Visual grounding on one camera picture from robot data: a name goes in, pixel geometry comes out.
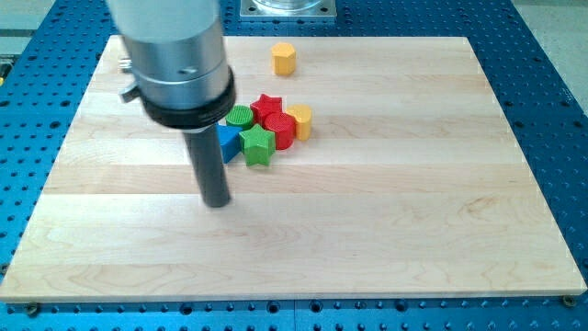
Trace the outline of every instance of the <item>orange hexagonal block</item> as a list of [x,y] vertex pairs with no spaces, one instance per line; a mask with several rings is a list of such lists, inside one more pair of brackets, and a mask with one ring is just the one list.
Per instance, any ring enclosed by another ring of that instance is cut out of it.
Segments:
[[292,44],[279,42],[272,47],[272,68],[274,74],[290,75],[296,70],[296,50]]

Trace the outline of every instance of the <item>blue optical breadboard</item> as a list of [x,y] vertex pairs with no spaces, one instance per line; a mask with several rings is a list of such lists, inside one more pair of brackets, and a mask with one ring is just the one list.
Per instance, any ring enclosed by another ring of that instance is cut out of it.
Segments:
[[[509,1],[338,0],[334,23],[242,22],[234,0],[221,1],[221,10],[226,34],[237,36],[468,37],[586,279],[588,119]],[[0,87],[0,264],[14,255],[101,52],[116,32],[103,0],[57,0]],[[0,303],[0,331],[8,330],[588,330],[588,295]]]

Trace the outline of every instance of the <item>red block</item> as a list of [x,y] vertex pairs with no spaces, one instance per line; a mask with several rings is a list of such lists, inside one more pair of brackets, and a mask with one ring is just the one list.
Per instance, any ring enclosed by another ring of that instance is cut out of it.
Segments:
[[266,123],[267,116],[269,114],[282,112],[282,98],[269,97],[262,94],[259,100],[251,104],[251,110],[254,112],[255,123],[258,123],[266,129],[264,124]]
[[296,121],[282,112],[269,114],[266,118],[266,130],[276,134],[276,149],[285,150],[294,143]]

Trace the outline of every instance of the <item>toy block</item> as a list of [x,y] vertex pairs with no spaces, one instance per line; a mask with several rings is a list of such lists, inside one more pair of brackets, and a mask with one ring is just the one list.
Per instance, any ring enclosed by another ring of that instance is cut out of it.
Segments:
[[267,115],[282,112],[282,98],[262,94],[257,101],[251,104],[251,110],[254,112],[254,122],[263,127]]
[[312,109],[307,105],[292,105],[286,113],[296,121],[296,138],[306,141],[311,137]]
[[285,113],[269,114],[266,118],[266,130],[276,134],[276,149],[285,150],[294,143],[296,121]]
[[276,135],[255,124],[250,130],[239,132],[239,136],[245,163],[248,166],[269,166],[269,159],[276,151]]
[[272,69],[277,75],[291,75],[296,70],[296,49],[292,44],[279,42],[272,47]]
[[224,126],[217,124],[217,134],[219,136],[220,151],[222,152],[222,162],[228,164],[239,152],[241,144],[239,132],[242,129],[233,126]]
[[254,112],[247,106],[235,106],[225,118],[228,126],[249,130],[254,126]]

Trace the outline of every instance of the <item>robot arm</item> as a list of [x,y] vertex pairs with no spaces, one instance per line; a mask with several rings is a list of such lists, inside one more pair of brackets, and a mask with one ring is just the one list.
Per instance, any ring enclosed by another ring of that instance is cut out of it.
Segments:
[[235,88],[214,0],[107,0],[132,60],[140,97],[158,123],[182,130],[204,202],[230,200],[215,123],[234,105]]

